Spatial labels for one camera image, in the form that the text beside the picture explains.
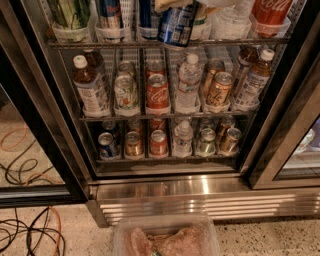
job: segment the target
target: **refrigerator door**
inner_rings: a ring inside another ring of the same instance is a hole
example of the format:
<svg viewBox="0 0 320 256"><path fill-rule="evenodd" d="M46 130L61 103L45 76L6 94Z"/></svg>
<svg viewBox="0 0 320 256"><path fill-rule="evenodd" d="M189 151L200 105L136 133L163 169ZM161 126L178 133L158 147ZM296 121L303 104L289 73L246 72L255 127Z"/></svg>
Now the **refrigerator door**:
<svg viewBox="0 0 320 256"><path fill-rule="evenodd" d="M254 189L320 185L319 70L318 52L250 176Z"/></svg>
<svg viewBox="0 0 320 256"><path fill-rule="evenodd" d="M89 188L59 113L29 64L0 15L0 208L85 202Z"/></svg>

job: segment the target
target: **tiled floor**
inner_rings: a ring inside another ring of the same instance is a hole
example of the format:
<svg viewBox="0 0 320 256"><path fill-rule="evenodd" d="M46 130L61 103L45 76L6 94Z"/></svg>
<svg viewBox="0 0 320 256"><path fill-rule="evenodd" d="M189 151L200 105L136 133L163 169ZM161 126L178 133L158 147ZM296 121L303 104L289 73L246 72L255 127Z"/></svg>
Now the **tiled floor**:
<svg viewBox="0 0 320 256"><path fill-rule="evenodd" d="M20 208L18 217L30 225L42 209ZM66 256L112 256L114 228L99 229L85 205L56 206L55 209L61 217ZM14 218L13 209L0 210L0 221L10 218ZM49 221L49 227L57 228L53 214ZM215 226L221 256L320 255L320 216L221 221L215 222ZM0 240L4 236L0 231ZM53 249L51 240L44 238L35 255L52 255ZM18 235L0 255L27 255L26 235Z"/></svg>

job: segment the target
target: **plastic bottle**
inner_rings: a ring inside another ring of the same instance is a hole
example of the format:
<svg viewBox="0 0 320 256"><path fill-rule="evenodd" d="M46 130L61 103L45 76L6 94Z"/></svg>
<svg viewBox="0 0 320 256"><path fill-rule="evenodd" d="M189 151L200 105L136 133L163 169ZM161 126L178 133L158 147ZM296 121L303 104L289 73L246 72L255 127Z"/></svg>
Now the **plastic bottle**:
<svg viewBox="0 0 320 256"><path fill-rule="evenodd" d="M73 81L83 101L83 111L87 117L101 117L106 115L108 98L101 74L88 66L83 55L73 58L76 70Z"/></svg>
<svg viewBox="0 0 320 256"><path fill-rule="evenodd" d="M232 76L234 77L234 84L232 87L232 94L236 95L241 89L244 79L249 72L249 67L259 61L258 46L247 46L240 50L238 61L234 65Z"/></svg>
<svg viewBox="0 0 320 256"><path fill-rule="evenodd" d="M196 54L189 54L187 61L179 69L179 83L177 88L177 107L192 108L196 104L202 70Z"/></svg>
<svg viewBox="0 0 320 256"><path fill-rule="evenodd" d="M234 95L236 104L248 107L256 105L260 93L271 76L273 56L273 50L263 49L261 51L260 60L250 67L242 88Z"/></svg>
<svg viewBox="0 0 320 256"><path fill-rule="evenodd" d="M193 129L187 120L183 120L173 131L173 156L187 157L192 154Z"/></svg>

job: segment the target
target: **bottle cap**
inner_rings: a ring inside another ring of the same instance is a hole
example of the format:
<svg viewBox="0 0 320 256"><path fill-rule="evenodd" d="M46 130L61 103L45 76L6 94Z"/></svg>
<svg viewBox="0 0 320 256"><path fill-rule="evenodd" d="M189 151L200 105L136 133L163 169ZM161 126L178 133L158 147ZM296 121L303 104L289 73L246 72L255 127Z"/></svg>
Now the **bottle cap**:
<svg viewBox="0 0 320 256"><path fill-rule="evenodd" d="M179 125L182 129L187 129L190 126L190 123L187 120L183 120Z"/></svg>
<svg viewBox="0 0 320 256"><path fill-rule="evenodd" d="M73 58L73 63L76 68L85 68L88 65L88 62L83 55L75 56Z"/></svg>
<svg viewBox="0 0 320 256"><path fill-rule="evenodd" d="M190 53L190 54L187 56L187 61L188 61L188 63L190 63L191 65L194 65L194 64L198 63L198 60L199 60L199 57L198 57L198 55L196 55L196 54Z"/></svg>
<svg viewBox="0 0 320 256"><path fill-rule="evenodd" d="M261 59L265 60L265 61L271 61L273 59L274 56L274 51L271 49L263 49L261 51Z"/></svg>
<svg viewBox="0 0 320 256"><path fill-rule="evenodd" d="M83 49L84 52L93 52L93 49Z"/></svg>

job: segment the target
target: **meat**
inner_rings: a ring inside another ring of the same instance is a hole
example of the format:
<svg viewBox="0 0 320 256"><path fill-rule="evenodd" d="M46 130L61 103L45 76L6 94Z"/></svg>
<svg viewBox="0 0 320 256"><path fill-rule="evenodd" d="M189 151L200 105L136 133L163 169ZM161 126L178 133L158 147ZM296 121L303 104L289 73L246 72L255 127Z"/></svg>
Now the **meat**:
<svg viewBox="0 0 320 256"><path fill-rule="evenodd" d="M147 237L140 228L135 228L129 236L130 256L151 256L154 252L161 256L213 256L209 231L200 223L183 228L174 235Z"/></svg>

